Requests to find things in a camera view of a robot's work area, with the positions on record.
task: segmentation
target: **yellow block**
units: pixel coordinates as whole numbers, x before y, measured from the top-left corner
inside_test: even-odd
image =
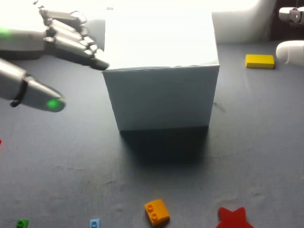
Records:
[[[275,59],[274,56],[267,55],[246,55],[246,67],[272,69],[275,67]]]
[[[156,226],[170,218],[165,204],[161,199],[154,200],[144,205],[152,226]]]

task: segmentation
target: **red star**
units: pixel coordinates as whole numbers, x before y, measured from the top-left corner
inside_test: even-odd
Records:
[[[216,228],[254,228],[246,221],[245,208],[239,208],[235,211],[219,208],[218,212],[221,222]]]

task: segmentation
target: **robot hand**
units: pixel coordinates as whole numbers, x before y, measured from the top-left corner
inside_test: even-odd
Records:
[[[282,21],[303,26],[304,7],[281,8],[279,18]],[[276,56],[287,64],[304,66],[304,40],[286,41],[279,44],[276,48]]]
[[[103,51],[89,37],[86,18],[80,12],[47,9],[38,1],[22,4],[17,8],[9,1],[0,9],[0,56],[48,53],[97,70],[109,67]],[[13,107],[22,103],[50,112],[59,112],[65,107],[59,92],[1,58],[0,97],[13,100]]]

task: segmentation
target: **white box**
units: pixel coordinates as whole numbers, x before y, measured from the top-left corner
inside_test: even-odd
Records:
[[[219,72],[210,12],[111,10],[104,55],[120,131],[209,125]]]

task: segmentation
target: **green lego brick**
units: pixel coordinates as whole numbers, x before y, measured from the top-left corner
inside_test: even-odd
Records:
[[[28,228],[29,220],[28,219],[20,219],[17,221],[16,228]]]

